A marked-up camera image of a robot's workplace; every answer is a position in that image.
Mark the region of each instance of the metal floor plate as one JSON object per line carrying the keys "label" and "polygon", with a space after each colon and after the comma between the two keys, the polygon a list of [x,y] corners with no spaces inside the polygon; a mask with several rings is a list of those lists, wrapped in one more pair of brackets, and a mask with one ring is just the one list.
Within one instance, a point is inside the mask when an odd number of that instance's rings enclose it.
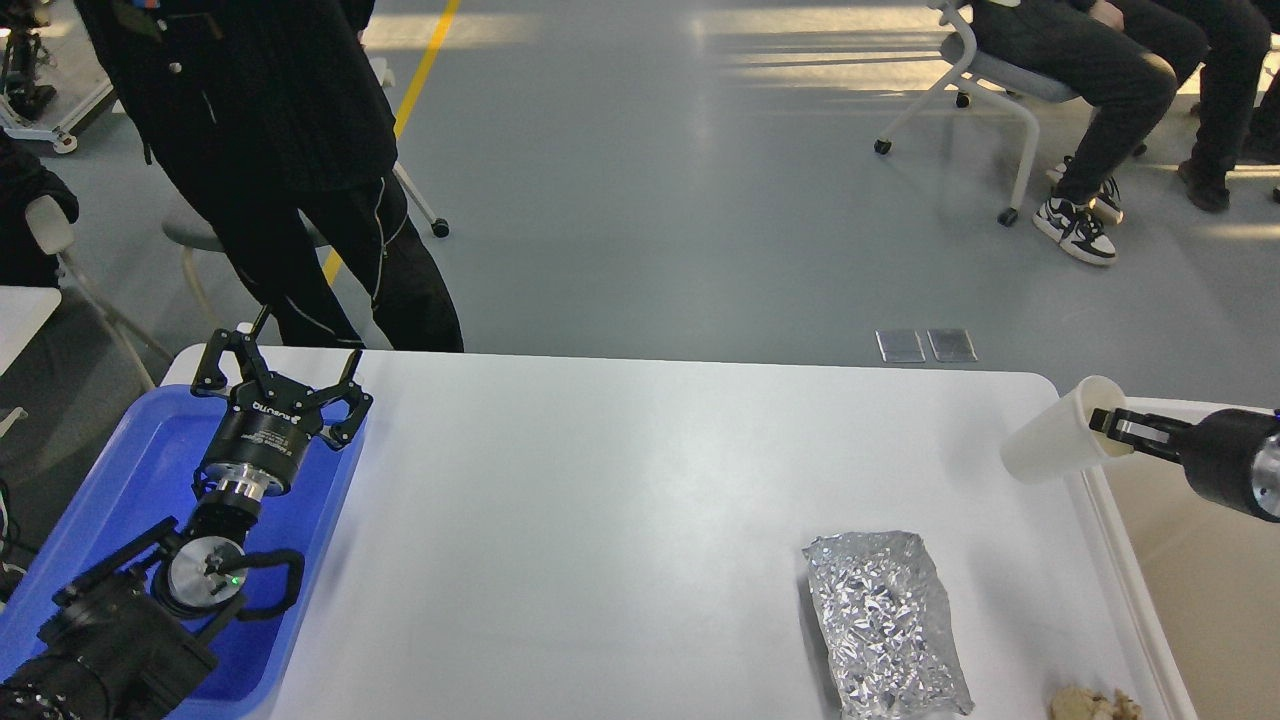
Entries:
{"label": "metal floor plate", "polygon": [[973,341],[969,331],[964,329],[938,329],[929,331],[929,345],[933,346],[933,356],[938,363],[977,363],[978,355],[973,350]]}
{"label": "metal floor plate", "polygon": [[886,363],[924,363],[924,347],[915,331],[876,331]]}

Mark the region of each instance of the foil package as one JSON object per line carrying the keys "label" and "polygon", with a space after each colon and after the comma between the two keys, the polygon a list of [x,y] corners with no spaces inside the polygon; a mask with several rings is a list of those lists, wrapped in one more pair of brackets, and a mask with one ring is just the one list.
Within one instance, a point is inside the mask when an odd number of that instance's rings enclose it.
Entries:
{"label": "foil package", "polygon": [[920,536],[845,533],[815,539],[804,556],[844,717],[973,711],[951,606]]}

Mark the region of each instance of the gray chair seat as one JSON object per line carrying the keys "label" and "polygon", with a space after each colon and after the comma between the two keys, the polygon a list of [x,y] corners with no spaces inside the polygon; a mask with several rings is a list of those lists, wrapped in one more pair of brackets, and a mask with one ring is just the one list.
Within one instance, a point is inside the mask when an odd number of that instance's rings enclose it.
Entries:
{"label": "gray chair seat", "polygon": [[[320,234],[320,231],[315,229],[306,218],[303,218],[303,222],[307,225],[307,234],[311,236],[311,242],[316,247],[329,245],[324,236]],[[223,251],[223,245],[218,242],[214,228],[209,227],[209,223],[200,217],[200,213],[196,213],[196,209],[182,195],[175,193],[173,196],[173,202],[169,204],[169,214],[165,215],[160,227],[164,229],[165,237],[183,247],[206,250],[209,252]]]}
{"label": "gray chair seat", "polygon": [[[943,60],[951,64],[959,63],[964,56],[964,38],[960,37],[959,32],[952,32],[938,46],[938,53],[942,54]],[[1080,96],[1079,92],[1051,77],[1009,64],[982,50],[974,55],[973,63],[969,65],[969,72],[1001,87],[1023,95],[1030,95],[1044,102],[1066,102]]]}

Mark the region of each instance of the white table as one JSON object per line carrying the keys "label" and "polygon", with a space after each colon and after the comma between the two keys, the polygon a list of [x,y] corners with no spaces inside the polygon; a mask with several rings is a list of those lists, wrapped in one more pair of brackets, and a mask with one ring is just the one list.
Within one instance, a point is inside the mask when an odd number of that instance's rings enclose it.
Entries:
{"label": "white table", "polygon": [[51,287],[0,286],[0,374],[13,364],[63,296]]}
{"label": "white table", "polygon": [[[312,386],[346,359],[265,355]],[[364,455],[271,717],[836,717],[800,548],[890,529],[938,566],[972,717],[1047,717],[1071,683],[1196,717],[1101,477],[1000,464],[1057,397],[1041,377],[396,352],[360,375]]]}

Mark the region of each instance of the white cup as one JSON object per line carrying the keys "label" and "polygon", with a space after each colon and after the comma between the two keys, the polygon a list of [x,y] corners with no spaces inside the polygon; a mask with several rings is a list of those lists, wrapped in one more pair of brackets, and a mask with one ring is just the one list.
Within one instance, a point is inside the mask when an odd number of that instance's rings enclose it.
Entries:
{"label": "white cup", "polygon": [[1089,375],[1071,392],[1011,434],[1000,459],[1019,480],[1051,480],[1129,455],[1133,447],[1089,429],[1094,407],[1111,411],[1126,404],[1120,386]]}

